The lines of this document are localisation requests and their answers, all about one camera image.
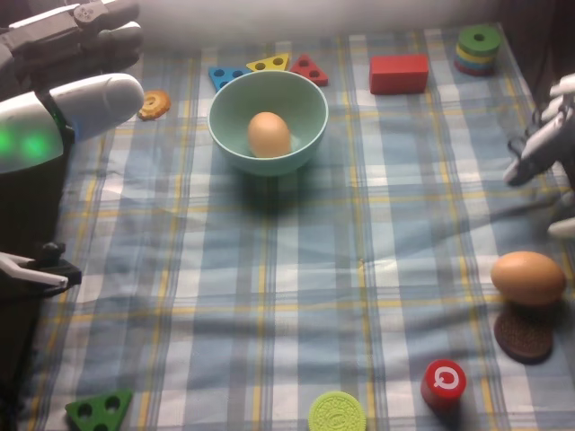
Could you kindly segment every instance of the lime green disc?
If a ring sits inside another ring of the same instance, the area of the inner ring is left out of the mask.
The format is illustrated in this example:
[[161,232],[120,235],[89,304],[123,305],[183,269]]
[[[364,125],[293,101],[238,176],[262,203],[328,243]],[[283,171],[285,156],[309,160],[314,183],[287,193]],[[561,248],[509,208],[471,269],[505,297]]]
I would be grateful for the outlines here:
[[459,47],[469,55],[489,57],[497,53],[501,36],[497,28],[490,25],[467,27],[459,33]]
[[345,392],[326,392],[309,410],[310,431],[366,431],[366,413]]

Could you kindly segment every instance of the hole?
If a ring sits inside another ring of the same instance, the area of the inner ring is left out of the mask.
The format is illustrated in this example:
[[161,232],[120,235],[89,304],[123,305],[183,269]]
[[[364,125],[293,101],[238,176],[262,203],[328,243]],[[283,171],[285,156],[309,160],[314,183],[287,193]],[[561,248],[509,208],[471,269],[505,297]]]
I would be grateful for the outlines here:
[[104,405],[108,413],[116,413],[116,410],[119,409],[119,398],[112,395],[106,400]]
[[78,407],[78,417],[82,420],[88,420],[92,415],[92,406],[90,404],[81,404]]

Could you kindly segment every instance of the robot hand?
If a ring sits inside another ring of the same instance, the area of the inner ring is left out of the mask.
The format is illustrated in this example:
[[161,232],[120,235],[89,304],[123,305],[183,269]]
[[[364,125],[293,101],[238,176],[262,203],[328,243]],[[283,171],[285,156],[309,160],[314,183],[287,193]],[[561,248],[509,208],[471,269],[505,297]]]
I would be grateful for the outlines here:
[[521,186],[550,169],[555,162],[570,160],[575,152],[575,75],[564,76],[549,91],[554,99],[539,114],[534,112],[532,127],[525,137],[512,139],[509,150],[517,159],[507,168],[504,180]]
[[130,119],[144,92],[119,72],[139,59],[133,0],[60,7],[0,29],[0,174]]

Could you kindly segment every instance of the red cylinder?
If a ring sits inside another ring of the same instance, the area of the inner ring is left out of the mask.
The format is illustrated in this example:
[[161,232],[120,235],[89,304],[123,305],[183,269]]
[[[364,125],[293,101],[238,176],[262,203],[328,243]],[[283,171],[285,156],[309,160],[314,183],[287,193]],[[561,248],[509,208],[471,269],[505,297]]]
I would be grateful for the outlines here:
[[432,409],[449,410],[464,393],[467,379],[461,366],[448,359],[428,365],[421,381],[421,396]]

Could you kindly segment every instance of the white backdrop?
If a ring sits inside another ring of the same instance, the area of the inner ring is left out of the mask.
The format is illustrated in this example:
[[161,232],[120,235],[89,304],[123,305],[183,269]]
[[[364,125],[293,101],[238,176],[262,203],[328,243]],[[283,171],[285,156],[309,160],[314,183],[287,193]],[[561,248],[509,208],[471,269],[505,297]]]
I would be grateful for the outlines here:
[[500,0],[140,0],[148,47],[194,49],[492,20]]

